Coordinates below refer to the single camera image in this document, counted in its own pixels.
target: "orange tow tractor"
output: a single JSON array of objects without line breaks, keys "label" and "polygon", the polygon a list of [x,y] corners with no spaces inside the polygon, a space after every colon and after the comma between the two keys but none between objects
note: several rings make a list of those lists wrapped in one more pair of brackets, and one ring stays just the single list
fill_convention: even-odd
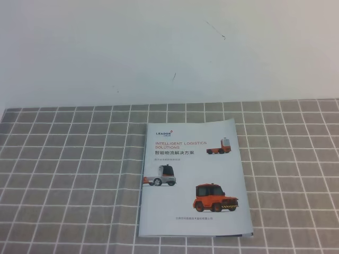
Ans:
[{"label": "orange tow tractor", "polygon": [[206,152],[211,155],[213,153],[229,153],[231,152],[231,145],[229,143],[229,139],[223,138],[221,140],[221,148],[212,148],[212,149],[207,149]]},{"label": "orange tow tractor", "polygon": [[198,212],[210,210],[212,212],[221,212],[223,209],[229,209],[231,212],[238,207],[236,197],[227,197],[225,192],[217,184],[201,184],[195,188],[196,198],[193,208]]}]

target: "brochure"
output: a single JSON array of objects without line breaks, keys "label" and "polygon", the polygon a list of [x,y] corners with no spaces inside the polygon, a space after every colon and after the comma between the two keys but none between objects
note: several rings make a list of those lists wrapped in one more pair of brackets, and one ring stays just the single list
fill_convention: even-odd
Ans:
[{"label": "brochure", "polygon": [[149,123],[140,237],[252,236],[234,119]]}]

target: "grid pattern fabric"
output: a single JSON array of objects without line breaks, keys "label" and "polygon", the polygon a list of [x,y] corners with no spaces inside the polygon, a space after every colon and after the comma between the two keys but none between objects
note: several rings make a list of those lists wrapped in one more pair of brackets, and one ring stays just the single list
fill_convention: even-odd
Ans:
[{"label": "grid pattern fabric", "polygon": [[[146,123],[229,118],[254,236],[139,238]],[[7,109],[0,253],[339,253],[338,150],[336,99]]]}]

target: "wall mark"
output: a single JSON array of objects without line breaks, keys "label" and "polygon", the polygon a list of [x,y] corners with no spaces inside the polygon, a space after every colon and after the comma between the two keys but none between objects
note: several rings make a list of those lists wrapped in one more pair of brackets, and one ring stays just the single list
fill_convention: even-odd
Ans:
[{"label": "wall mark", "polygon": [[211,25],[210,23],[208,23],[208,21],[206,21],[206,20],[205,20],[205,22],[206,22],[210,27],[212,27],[217,33],[219,33],[219,34],[224,38],[224,40],[226,40],[226,37],[225,37],[222,33],[220,33],[213,25]]},{"label": "wall mark", "polygon": [[172,84],[173,84],[173,82],[174,82],[175,76],[176,76],[176,73],[174,74],[174,77],[172,78]]}]

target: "leador logo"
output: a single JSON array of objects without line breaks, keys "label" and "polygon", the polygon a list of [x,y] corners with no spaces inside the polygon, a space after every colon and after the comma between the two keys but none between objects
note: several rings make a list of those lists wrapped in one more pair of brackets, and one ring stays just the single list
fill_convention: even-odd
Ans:
[{"label": "leador logo", "polygon": [[171,130],[170,132],[157,132],[157,135],[162,135],[164,137],[170,137],[173,131]]}]

